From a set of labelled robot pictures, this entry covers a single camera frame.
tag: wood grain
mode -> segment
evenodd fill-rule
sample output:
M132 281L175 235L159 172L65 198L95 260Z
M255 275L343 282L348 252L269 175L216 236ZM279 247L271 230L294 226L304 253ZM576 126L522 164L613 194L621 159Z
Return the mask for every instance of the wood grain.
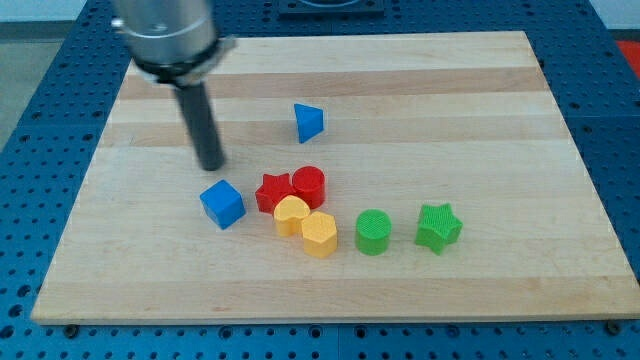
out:
M211 73L228 163L197 167L175 101L130 69L32 313L42 324L609 319L640 288L521 32L240 39ZM297 143L292 104L326 130ZM322 168L338 250L318 260L257 211L263 173ZM247 215L220 231L219 179ZM416 247L420 206L465 223ZM368 208L389 250L360 254Z

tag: toy block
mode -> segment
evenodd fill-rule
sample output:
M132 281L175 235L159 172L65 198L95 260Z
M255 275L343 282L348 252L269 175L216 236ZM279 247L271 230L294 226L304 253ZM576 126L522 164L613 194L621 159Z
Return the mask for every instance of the toy block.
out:
M262 186L256 190L258 210L273 214L273 209L278 203L289 195L295 195L295 190L289 181L289 174L262 176Z
M416 244L429 247L436 255L458 240L462 230L460 221L451 210L450 204L441 206L423 205L420 211Z
M338 229L333 216L316 211L302 220L304 252L326 258L338 248Z
M298 124L298 141L305 143L324 130L324 112L322 109L302 104L294 104Z
M304 200L311 209L322 205L325 198L324 173L314 166L305 166L296 170L291 178L296 196Z
M299 197L289 195L282 199L273 210L278 235L286 237L302 233L302 220L310 213L309 205Z
M226 180L220 180L200 194L207 216L224 230L246 214L242 195Z
M356 247L365 255L375 256L387 251L391 219L382 210L363 211L356 220Z

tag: green cylinder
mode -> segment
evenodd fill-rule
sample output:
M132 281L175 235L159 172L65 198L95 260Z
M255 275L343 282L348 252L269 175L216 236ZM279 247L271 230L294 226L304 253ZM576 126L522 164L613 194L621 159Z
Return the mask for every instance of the green cylinder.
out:
M391 219L382 210L365 210L356 221L356 247L365 255L380 255L389 247Z

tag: blue perforated surface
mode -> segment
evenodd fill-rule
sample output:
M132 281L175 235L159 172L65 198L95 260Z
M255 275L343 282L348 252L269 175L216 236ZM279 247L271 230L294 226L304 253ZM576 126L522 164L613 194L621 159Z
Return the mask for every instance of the blue perforated surface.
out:
M241 36L525 30L636 274L639 84L586 1L389 0L385 16L278 19L219 0ZM640 322L429 326L40 327L29 313L129 57L106 0L89 0L0 155L0 358L640 358Z

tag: blue cube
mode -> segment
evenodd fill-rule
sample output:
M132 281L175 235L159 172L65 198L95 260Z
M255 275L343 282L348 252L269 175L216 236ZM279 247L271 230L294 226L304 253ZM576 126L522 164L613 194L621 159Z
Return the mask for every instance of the blue cube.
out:
M247 211L242 195L226 180L220 180L200 194L204 211L222 230L238 221Z
M324 130L324 112L322 109L302 104L294 104L298 124L298 140L304 143Z

